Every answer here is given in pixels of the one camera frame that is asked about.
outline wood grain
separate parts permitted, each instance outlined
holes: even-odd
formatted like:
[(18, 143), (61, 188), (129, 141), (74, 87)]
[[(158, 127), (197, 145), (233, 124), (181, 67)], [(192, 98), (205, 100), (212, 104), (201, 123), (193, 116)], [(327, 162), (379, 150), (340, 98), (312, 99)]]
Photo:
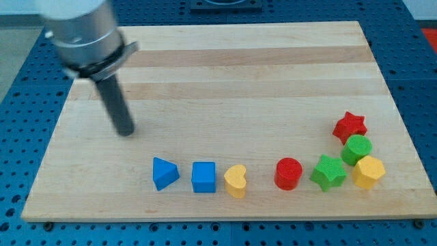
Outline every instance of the wood grain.
[[(118, 137), (93, 85), (77, 79), (22, 218), (27, 221), (241, 221), (430, 218), (437, 199), (357, 22), (124, 27), (141, 50), (119, 71), (136, 131)], [(309, 177), (348, 110), (366, 115), (386, 176), (370, 191), (323, 193)], [(152, 159), (181, 178), (157, 192)], [(302, 163), (293, 191), (277, 161)], [(216, 193), (193, 193), (191, 164), (214, 161)], [(247, 168), (246, 197), (223, 174)]]

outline red cylinder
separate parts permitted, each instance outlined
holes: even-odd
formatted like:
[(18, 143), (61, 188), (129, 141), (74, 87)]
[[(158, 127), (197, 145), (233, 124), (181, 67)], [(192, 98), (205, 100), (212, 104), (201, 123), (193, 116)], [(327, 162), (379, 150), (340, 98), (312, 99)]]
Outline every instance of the red cylinder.
[(295, 159), (286, 157), (276, 166), (274, 183), (281, 189), (290, 191), (298, 186), (302, 176), (302, 165)]

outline green cylinder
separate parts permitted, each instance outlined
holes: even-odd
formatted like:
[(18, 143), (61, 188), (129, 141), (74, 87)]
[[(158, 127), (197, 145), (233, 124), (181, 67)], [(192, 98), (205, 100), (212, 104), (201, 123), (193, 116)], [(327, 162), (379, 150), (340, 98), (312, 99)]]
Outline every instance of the green cylinder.
[(346, 141), (341, 158), (349, 165), (355, 166), (356, 162), (371, 152), (371, 142), (362, 135), (352, 135)]

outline red star-shaped block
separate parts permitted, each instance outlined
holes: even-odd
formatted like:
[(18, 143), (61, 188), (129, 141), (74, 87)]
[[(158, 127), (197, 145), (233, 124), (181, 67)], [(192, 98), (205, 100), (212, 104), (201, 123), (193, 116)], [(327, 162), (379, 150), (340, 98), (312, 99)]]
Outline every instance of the red star-shaped block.
[(352, 135), (365, 135), (367, 128), (364, 125), (364, 116), (353, 115), (346, 111), (344, 118), (337, 122), (333, 135), (340, 138), (344, 145)]

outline green star-shaped block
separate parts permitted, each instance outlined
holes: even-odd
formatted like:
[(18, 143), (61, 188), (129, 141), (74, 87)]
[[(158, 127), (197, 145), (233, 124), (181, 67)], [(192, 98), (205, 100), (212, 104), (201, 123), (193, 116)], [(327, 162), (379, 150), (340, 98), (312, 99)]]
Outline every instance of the green star-shaped block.
[(331, 187), (340, 187), (347, 176), (342, 164), (340, 158), (331, 158), (322, 154), (310, 180), (318, 183), (323, 192), (327, 192)]

